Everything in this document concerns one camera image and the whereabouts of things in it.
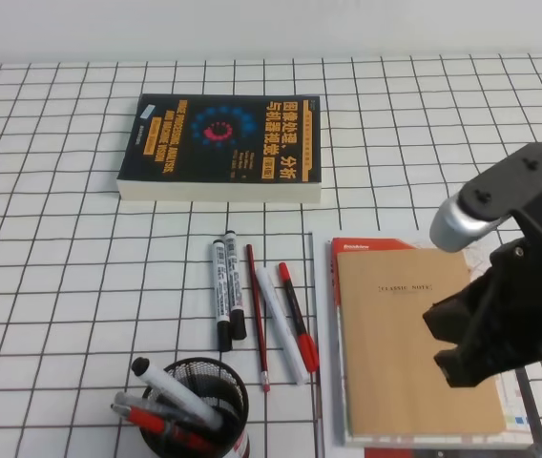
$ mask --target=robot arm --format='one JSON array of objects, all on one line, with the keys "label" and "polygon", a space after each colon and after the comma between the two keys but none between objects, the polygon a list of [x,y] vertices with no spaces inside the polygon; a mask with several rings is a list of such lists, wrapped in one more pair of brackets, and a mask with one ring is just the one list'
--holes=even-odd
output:
[{"label": "robot arm", "polygon": [[476,386],[542,361],[540,143],[526,145],[446,200],[430,238],[445,251],[459,251],[510,217],[524,238],[500,246],[482,277],[424,314],[435,339],[456,344],[434,357],[451,386]]}]

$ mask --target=red marker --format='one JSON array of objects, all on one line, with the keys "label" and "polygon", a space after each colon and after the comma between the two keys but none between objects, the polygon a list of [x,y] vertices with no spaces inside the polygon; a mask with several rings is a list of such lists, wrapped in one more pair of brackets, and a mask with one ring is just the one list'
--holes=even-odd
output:
[{"label": "red marker", "polygon": [[166,422],[162,418],[140,408],[117,404],[112,404],[111,408],[129,423],[158,434],[165,440],[170,440],[183,447],[203,453],[209,453],[215,449],[212,444],[197,434],[182,427],[177,427],[174,422]]},{"label": "red marker", "polygon": [[302,320],[297,295],[294,292],[292,280],[290,280],[290,272],[288,272],[288,266],[285,262],[280,262],[280,277],[281,281],[283,282],[283,288],[286,290],[288,305],[290,306],[292,319],[294,320],[294,325],[297,330],[297,342],[299,343],[302,361],[305,363],[307,372],[313,373],[318,370],[318,367],[320,367],[318,349],[313,343],[311,336],[307,334],[307,328],[305,327],[305,322]]}]

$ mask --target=red pen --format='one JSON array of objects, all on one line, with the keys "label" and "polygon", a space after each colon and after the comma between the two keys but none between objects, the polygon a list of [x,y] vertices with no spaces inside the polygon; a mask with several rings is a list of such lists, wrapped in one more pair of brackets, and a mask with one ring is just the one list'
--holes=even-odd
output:
[{"label": "red pen", "polygon": [[162,418],[140,408],[120,406],[117,404],[112,404],[111,408],[129,423],[133,423],[154,434],[158,434],[163,439],[170,440],[186,448],[200,452],[207,453],[215,449],[212,444],[195,433],[182,427],[177,427],[174,422],[166,422]]},{"label": "red pen", "polygon": [[288,297],[288,305],[290,306],[292,320],[297,331],[297,343],[301,351],[302,361],[305,363],[307,372],[313,373],[320,367],[318,349],[311,336],[307,333],[305,322],[302,320],[297,294],[294,291],[292,280],[290,280],[290,272],[285,262],[280,262],[280,277],[283,282],[283,289],[285,289],[286,296]]},{"label": "red pen", "polygon": [[264,333],[262,332],[261,303],[259,300],[259,282],[256,280],[256,269],[254,266],[254,250],[252,245],[245,247],[248,254],[248,268],[250,271],[250,287],[252,288],[252,306],[256,316],[256,333],[259,338],[259,356],[261,357],[261,379],[262,390],[266,393],[271,389],[269,384],[269,369],[267,367],[267,347],[264,343]]}]

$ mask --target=pen holder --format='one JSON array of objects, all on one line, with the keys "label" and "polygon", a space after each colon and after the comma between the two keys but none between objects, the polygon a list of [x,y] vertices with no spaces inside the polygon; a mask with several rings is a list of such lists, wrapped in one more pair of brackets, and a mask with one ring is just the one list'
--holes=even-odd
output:
[{"label": "pen holder", "polygon": [[[140,429],[148,447],[160,458],[249,458],[248,393],[240,376],[227,364],[209,358],[190,358],[165,367],[165,372],[193,391],[222,415],[218,431],[189,427],[215,446],[213,452],[199,452],[179,444],[163,442],[158,435]],[[144,398],[173,406],[162,395],[146,388]]]}]

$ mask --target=pen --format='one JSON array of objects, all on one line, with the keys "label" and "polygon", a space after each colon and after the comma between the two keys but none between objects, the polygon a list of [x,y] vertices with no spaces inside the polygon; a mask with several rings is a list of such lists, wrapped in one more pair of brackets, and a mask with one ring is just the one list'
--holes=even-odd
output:
[{"label": "pen", "polygon": [[216,431],[222,426],[222,417],[217,411],[174,377],[152,364],[148,358],[135,358],[131,370],[144,384],[157,390],[170,403],[190,413],[207,427]]},{"label": "pen", "polygon": [[212,245],[212,263],[214,266],[214,292],[216,295],[216,330],[218,332],[219,351],[231,351],[231,324],[229,322],[229,291],[226,276],[226,250],[222,240],[214,240]]},{"label": "pen", "polygon": [[147,431],[160,435],[164,440],[170,440],[186,448],[200,452],[210,452],[215,447],[194,432],[177,427],[174,422],[166,422],[152,413],[141,410],[137,407],[120,406],[112,404],[114,412]]},{"label": "pen", "polygon": [[233,231],[224,234],[226,246],[226,269],[229,277],[229,303],[231,305],[231,333],[233,339],[242,341],[246,337],[241,296],[240,260],[237,256],[237,236]]},{"label": "pen", "polygon": [[269,369],[267,367],[267,347],[264,342],[264,333],[262,332],[261,301],[259,300],[259,282],[256,280],[256,271],[254,266],[254,250],[252,245],[245,247],[248,255],[248,268],[250,271],[250,286],[252,287],[252,306],[256,316],[256,333],[259,339],[259,356],[261,357],[261,379],[262,389],[266,393],[271,389],[269,384]]},{"label": "pen", "polygon": [[309,374],[307,373],[305,364],[302,362],[297,341],[294,339],[288,320],[280,306],[280,300],[275,292],[275,287],[271,282],[269,273],[264,267],[259,267],[256,271],[256,277],[259,279],[259,286],[261,287],[264,300],[271,309],[271,314],[273,315],[275,326],[281,340],[281,346],[286,354],[286,359],[290,364],[296,383],[297,385],[304,385],[309,379]]},{"label": "pen", "polygon": [[165,404],[158,403],[151,399],[139,398],[132,394],[127,394],[124,391],[118,391],[115,394],[115,405],[137,407],[141,410],[145,410],[148,413],[157,415],[167,420],[175,420],[181,423],[188,423],[198,426],[201,424],[195,417],[189,415],[183,410],[175,407],[169,407]]},{"label": "pen", "polygon": [[301,309],[299,308],[299,301],[297,301],[297,294],[294,291],[294,286],[290,279],[290,271],[288,271],[288,266],[285,262],[280,262],[280,277],[283,282],[283,289],[286,291],[288,305],[290,306],[290,312],[292,313],[292,320],[294,321],[294,326],[297,331],[297,342],[299,343],[302,360],[304,361],[308,372],[315,372],[318,370],[318,367],[320,367],[318,349],[311,336],[307,333],[305,322],[302,319]]}]

